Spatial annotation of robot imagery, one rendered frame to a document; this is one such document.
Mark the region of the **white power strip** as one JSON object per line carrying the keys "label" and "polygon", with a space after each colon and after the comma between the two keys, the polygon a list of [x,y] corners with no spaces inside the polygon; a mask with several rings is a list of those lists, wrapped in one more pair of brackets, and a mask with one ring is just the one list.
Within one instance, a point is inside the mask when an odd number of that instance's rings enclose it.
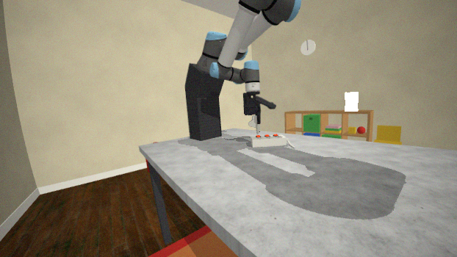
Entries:
{"label": "white power strip", "polygon": [[[252,139],[253,139],[253,144],[252,144]],[[287,139],[283,135],[277,135],[277,134],[274,134],[271,136],[256,135],[255,137],[251,137],[251,144],[252,144],[253,148],[287,145],[287,142],[289,143],[289,139]],[[290,145],[290,143],[289,143],[289,145]]]}

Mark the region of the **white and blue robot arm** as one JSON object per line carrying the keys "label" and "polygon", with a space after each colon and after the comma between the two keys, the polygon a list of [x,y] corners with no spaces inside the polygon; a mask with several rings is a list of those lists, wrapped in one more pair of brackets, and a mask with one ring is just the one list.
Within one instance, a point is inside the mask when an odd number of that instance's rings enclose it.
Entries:
{"label": "white and blue robot arm", "polygon": [[301,0],[239,0],[238,5],[228,37],[223,33],[207,33],[196,67],[217,79],[245,83],[246,92],[260,91],[256,60],[246,61],[243,69],[233,68],[232,64],[234,60],[243,60],[249,45],[271,26],[292,21],[301,8]]}

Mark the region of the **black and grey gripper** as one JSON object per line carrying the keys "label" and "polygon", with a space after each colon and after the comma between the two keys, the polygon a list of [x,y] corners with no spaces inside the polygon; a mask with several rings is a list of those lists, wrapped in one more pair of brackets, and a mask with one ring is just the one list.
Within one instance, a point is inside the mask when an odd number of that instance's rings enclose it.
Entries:
{"label": "black and grey gripper", "polygon": [[[261,116],[260,116],[261,107],[259,105],[260,103],[258,101],[255,101],[256,95],[258,95],[257,93],[260,94],[260,91],[243,93],[243,103],[244,103],[243,106],[244,106],[244,115],[253,115],[252,120],[248,122],[248,125],[250,127],[256,128],[256,133],[259,134],[260,120],[261,120]],[[251,96],[253,96],[253,98]]]}

